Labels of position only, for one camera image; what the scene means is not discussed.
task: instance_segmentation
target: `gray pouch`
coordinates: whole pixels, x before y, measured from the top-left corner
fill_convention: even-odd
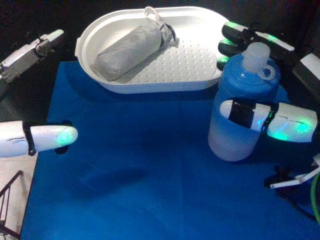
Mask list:
[[[175,31],[160,21],[156,10],[152,7],[145,9],[154,11],[155,22],[138,26],[96,56],[93,65],[106,80],[120,78],[163,45],[176,41]]]

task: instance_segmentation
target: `metal stand leg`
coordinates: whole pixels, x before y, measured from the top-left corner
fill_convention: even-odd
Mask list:
[[[24,172],[19,170],[13,176],[13,178],[5,185],[5,187],[0,191],[0,199],[2,198],[1,208],[0,208],[0,234],[11,235],[12,237],[14,237],[18,240],[20,239],[20,234],[16,233],[15,231],[11,230],[10,228],[6,227],[6,221],[7,221],[7,214],[8,214],[8,208],[9,208],[9,197],[10,197],[11,185],[15,182],[15,180],[20,175],[23,175],[23,174],[24,174]],[[7,201],[6,201],[5,215],[4,215],[4,220],[1,220],[2,211],[3,211],[4,203],[5,203],[6,192],[7,192],[8,196],[7,196]]]

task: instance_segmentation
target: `blue bottle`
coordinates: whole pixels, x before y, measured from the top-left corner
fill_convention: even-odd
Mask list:
[[[269,55],[270,49],[266,44],[255,42],[242,54],[231,57],[224,66],[213,102],[208,143],[212,151],[225,161],[235,162],[248,157],[260,133],[224,118],[220,105],[232,98],[274,100],[281,75]]]

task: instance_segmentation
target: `tile floor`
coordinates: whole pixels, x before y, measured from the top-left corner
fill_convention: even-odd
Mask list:
[[[17,233],[20,233],[21,231],[37,157],[38,154],[32,157],[24,155],[0,158],[0,190],[19,170],[23,171],[23,175],[19,176],[11,186],[9,208],[5,224],[6,227],[16,231]],[[5,205],[7,202],[7,196],[8,194],[5,196]],[[1,220],[4,220],[4,217],[5,213],[2,211]]]

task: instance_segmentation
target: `blue tablecloth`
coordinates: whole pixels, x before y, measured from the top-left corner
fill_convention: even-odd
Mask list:
[[[217,158],[214,94],[120,95],[62,62],[48,122],[72,121],[79,137],[66,154],[39,154],[21,239],[320,239],[315,222],[263,187],[276,164],[310,170],[310,146],[262,137],[248,159]]]

